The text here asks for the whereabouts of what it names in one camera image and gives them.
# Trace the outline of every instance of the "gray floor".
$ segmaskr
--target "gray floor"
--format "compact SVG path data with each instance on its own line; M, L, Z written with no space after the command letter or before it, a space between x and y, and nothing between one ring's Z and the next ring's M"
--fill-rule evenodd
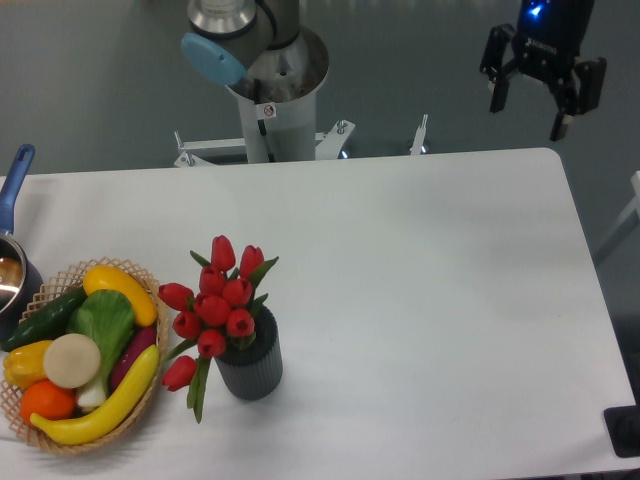
M516 77L490 114L478 72L490 28L514 23L519 0L301 0L302 21L330 52L318 128L357 125L355 156L404 153L429 113L433 153L549 147L563 158L594 248L632 198L640 170L640 2L597 0L583 42L608 72L600 108L547 140L546 88ZM241 136L236 106L180 54L186 0L0 2L0 175L25 142L32 173L169 168L184 141ZM640 232L598 271L623 352L640 351Z

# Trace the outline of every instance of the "yellow bell pepper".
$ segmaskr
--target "yellow bell pepper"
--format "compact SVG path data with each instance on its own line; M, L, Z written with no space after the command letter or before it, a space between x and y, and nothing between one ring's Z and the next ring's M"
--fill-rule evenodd
M2 362L7 383L25 390L34 383L46 379L42 360L44 352L52 343L51 340L42 340L12 350Z
M131 275L119 268L96 265L84 276L82 287L87 295L98 290L116 290L122 293L131 302L136 325L140 327L148 327L156 321L158 311L149 294Z

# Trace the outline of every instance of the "blue cap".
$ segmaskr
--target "blue cap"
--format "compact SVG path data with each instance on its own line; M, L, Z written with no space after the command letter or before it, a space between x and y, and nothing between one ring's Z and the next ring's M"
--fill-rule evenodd
M218 85L235 85L247 74L236 57L195 33L185 34L182 53L203 77Z

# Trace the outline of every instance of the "yellow squash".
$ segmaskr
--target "yellow squash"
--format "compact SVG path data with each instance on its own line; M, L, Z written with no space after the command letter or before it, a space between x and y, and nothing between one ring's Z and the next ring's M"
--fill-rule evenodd
M31 423L63 445L92 442L113 431L127 418L151 383L160 362L158 347L151 345L133 362L122 383L107 401L80 418L47 420L31 414Z
M30 343L12 350L4 357L2 364L7 383L25 390L47 378L44 373L43 359L44 352L52 343L51 340Z
M140 327L148 327L156 321L158 311L149 294L132 276L119 268L96 265L84 276L82 287L87 295L98 290L116 290L122 293L131 302L136 324Z

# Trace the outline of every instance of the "ribbed vase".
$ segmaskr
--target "ribbed vase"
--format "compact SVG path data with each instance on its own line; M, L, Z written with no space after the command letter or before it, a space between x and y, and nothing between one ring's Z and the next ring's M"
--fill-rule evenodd
M241 352L226 351L215 358L225 385L243 400L258 400L267 396L282 378L276 319L263 306L254 321L256 339L250 348Z

